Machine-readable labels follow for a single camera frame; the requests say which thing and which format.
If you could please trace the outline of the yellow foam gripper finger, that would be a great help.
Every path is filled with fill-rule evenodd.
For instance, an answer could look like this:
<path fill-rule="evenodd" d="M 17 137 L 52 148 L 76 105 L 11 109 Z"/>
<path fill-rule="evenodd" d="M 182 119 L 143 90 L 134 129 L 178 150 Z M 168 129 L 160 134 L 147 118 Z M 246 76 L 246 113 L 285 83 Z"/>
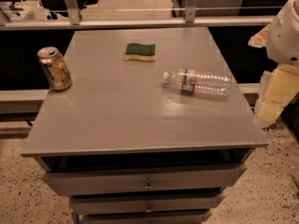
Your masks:
<path fill-rule="evenodd" d="M 270 25 L 266 25 L 257 34 L 249 39 L 248 45 L 257 49 L 265 48 L 268 44 L 268 31 Z"/>
<path fill-rule="evenodd" d="M 299 92 L 299 66 L 280 63 L 273 72 L 264 71 L 254 113 L 265 123 L 274 123 Z"/>

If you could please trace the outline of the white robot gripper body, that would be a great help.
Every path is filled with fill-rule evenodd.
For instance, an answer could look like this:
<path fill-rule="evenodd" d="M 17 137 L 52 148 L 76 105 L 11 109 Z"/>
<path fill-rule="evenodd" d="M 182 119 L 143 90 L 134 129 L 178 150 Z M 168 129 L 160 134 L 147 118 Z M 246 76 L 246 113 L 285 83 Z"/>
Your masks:
<path fill-rule="evenodd" d="M 267 56 L 277 63 L 299 64 L 299 0 L 288 0 L 272 20 Z"/>

